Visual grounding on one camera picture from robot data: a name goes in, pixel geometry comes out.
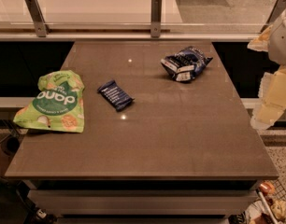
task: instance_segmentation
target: green snack bag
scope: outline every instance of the green snack bag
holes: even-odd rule
[[[72,71],[57,71],[38,81],[41,93],[19,110],[13,122],[23,128],[82,133],[84,84]]]

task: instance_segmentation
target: logo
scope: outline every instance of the logo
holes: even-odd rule
[[[42,91],[33,101],[34,108],[49,116],[65,114],[76,107],[78,95],[71,91],[68,82],[50,90]]]

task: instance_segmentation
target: snack bag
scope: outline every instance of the snack bag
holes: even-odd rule
[[[195,79],[212,60],[195,47],[188,47],[161,60],[163,68],[173,80],[184,82]]]
[[[84,84],[72,71],[52,72],[38,81],[41,93],[19,110],[13,122],[23,128],[82,133]]]

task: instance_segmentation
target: dark blue wrapper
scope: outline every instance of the dark blue wrapper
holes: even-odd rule
[[[115,80],[110,80],[97,91],[115,107],[116,111],[122,111],[134,100],[116,84]]]
[[[212,60],[195,47],[188,47],[161,60],[161,64],[173,80],[187,82],[195,79]]]

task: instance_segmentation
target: glass railing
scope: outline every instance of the glass railing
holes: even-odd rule
[[[259,34],[278,0],[162,0],[162,34]],[[151,0],[37,0],[53,32],[144,32]],[[0,32],[34,30],[25,0],[0,0]]]

